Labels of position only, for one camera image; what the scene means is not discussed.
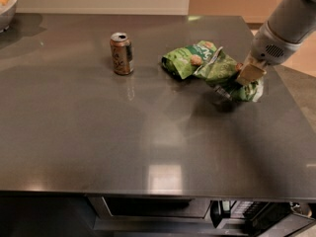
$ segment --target soda can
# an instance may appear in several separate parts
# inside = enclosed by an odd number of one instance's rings
[[[111,36],[110,46],[114,71],[119,75],[128,75],[133,71],[131,42],[126,33],[115,33]]]

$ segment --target gray robot arm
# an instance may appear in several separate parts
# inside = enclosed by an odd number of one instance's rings
[[[262,77],[267,65],[284,63],[315,30],[316,0],[282,0],[254,36],[237,82],[247,85]]]

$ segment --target green chip bag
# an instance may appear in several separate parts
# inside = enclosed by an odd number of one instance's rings
[[[236,60],[226,54],[222,47],[210,62],[205,62],[194,75],[203,79],[217,93],[238,102],[257,102],[263,94],[263,79],[242,86],[235,80],[238,76],[239,66]]]
[[[162,66],[171,74],[186,79],[209,61],[215,52],[216,46],[212,42],[202,40],[167,53],[162,57]]]

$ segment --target can top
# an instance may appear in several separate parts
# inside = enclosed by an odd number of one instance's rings
[[[111,40],[115,42],[123,42],[123,41],[128,40],[128,37],[126,33],[115,33],[115,34],[112,34]]]

